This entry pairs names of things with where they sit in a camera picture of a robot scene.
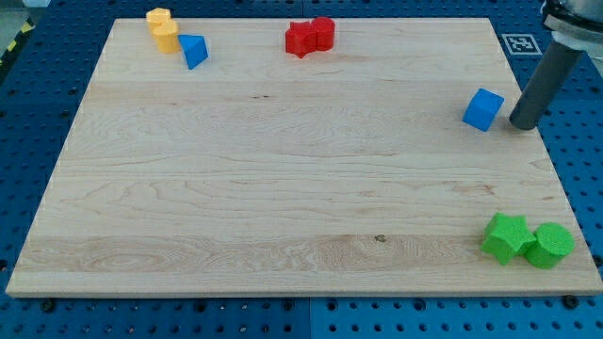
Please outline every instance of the wooden table surface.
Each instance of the wooden table surface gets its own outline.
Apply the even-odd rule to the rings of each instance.
[[[284,53],[288,20],[177,19],[189,71],[118,20],[8,285],[13,297],[536,296],[602,284],[486,19],[337,20]],[[462,122],[478,88],[491,130]],[[500,211],[577,241],[557,267],[480,251]]]

